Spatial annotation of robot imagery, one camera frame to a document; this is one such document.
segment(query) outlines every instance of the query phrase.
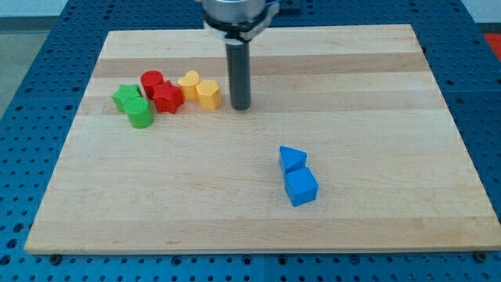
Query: metal cylinder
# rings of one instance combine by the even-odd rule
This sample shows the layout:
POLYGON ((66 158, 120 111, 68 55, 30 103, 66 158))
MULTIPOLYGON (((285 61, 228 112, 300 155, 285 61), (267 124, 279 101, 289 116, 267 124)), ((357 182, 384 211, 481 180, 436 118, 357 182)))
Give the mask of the metal cylinder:
POLYGON ((237 24, 259 16, 266 7, 266 0, 204 0, 203 6, 212 19, 237 24))
POLYGON ((229 95, 235 110, 246 110, 251 105, 251 68, 249 44, 226 44, 229 95))

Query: blue triangular prism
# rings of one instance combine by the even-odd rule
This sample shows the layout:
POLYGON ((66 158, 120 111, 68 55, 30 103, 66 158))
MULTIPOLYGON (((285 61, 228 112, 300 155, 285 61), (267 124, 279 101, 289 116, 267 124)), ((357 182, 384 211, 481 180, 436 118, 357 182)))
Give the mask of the blue triangular prism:
POLYGON ((286 173, 304 168, 307 156, 303 151, 280 146, 280 168, 282 169, 283 177, 285 177, 286 173))

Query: toy block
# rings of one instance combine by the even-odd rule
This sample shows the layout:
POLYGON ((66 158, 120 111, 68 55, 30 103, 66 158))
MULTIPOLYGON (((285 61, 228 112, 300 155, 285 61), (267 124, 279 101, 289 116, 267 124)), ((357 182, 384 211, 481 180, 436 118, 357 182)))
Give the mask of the toy block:
POLYGON ((315 200, 318 190, 319 184, 309 168, 301 168, 285 175, 285 191, 294 207, 315 200))
POLYGON ((184 77, 178 79, 179 88, 185 99, 198 99, 196 86, 200 83, 200 76, 194 70, 188 71, 184 77))
POLYGON ((305 152, 286 146, 280 146, 279 151, 280 168, 284 178, 285 174, 305 167, 308 156, 305 152))
POLYGON ((221 91, 217 81, 204 80, 196 86, 200 105, 204 109, 214 110, 219 107, 222 102, 221 91))
POLYGON ((175 114, 179 106, 184 103, 181 89, 173 86, 171 81, 153 87, 153 102, 159 113, 169 112, 175 114))
POLYGON ((153 87, 164 83, 164 75, 158 70, 148 70, 140 78, 142 88, 148 99, 153 98, 153 87))
POLYGON ((134 128, 147 128, 153 122, 150 104, 147 99, 135 97, 125 103, 125 113, 134 128))
POLYGON ((112 98, 115 106, 120 112, 124 112, 124 105, 127 101, 132 98, 140 97, 141 92, 139 91, 138 85, 120 85, 118 91, 116 91, 112 98))

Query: blue block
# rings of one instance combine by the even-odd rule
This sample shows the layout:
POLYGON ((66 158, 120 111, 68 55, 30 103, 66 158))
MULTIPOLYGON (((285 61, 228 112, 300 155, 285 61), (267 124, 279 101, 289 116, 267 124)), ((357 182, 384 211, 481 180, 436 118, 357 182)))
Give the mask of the blue block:
POLYGON ((280 146, 280 168, 282 169, 283 178, 289 172, 304 168, 307 156, 303 151, 280 146))
POLYGON ((309 168, 301 168, 285 175, 285 191, 289 196, 290 203, 298 205, 308 203, 316 199, 319 184, 315 180, 309 168))

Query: wooden cutting board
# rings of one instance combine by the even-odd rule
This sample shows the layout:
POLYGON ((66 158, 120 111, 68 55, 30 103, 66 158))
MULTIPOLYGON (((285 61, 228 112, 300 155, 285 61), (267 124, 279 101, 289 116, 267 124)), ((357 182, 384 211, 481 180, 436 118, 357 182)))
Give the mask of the wooden cutting board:
POLYGON ((206 31, 112 31, 25 248, 34 254, 459 251, 501 228, 409 25, 270 28, 252 41, 252 106, 229 103, 206 31), (150 69, 215 79, 146 129, 114 108, 150 69), (293 208, 278 149, 320 188, 293 208))

